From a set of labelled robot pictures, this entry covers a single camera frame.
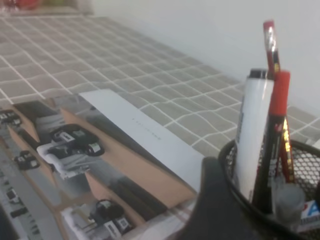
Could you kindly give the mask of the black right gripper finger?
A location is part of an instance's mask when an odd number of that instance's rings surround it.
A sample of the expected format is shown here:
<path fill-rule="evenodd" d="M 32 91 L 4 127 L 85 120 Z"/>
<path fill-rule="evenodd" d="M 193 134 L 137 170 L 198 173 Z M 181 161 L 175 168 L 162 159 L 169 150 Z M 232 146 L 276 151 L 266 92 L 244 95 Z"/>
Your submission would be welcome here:
<path fill-rule="evenodd" d="M 201 187 L 180 240 L 300 240 L 301 236 L 244 206 L 214 157 L 202 161 Z"/>

